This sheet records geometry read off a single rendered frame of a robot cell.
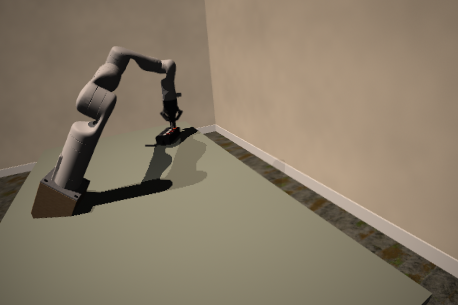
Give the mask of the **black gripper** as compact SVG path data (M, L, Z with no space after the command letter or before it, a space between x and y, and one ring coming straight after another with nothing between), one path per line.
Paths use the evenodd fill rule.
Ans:
M169 101L163 101L163 106L171 106L171 107L164 107L163 111L160 113L160 115L166 120L170 122L170 127L172 129L175 129L176 127L176 122L178 118L180 118L181 114L183 113L182 110L179 109L177 106L177 99L174 100L169 100ZM176 113L178 111L178 115L176 117ZM167 115L166 115L166 114ZM173 115L176 117L173 118ZM167 119L166 119L166 118Z

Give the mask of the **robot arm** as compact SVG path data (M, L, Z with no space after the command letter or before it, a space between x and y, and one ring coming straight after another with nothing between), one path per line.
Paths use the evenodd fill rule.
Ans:
M61 188L76 190L80 187L104 126L116 105L117 96L112 92L118 87L130 59L134 59L145 71L166 74L166 78L161 80L163 101L182 96L175 91L176 64L173 60L160 60L123 47L113 47L106 60L108 64L97 70L77 98L77 110L95 121L78 121L72 125L51 179ZM161 70L157 72L159 68Z

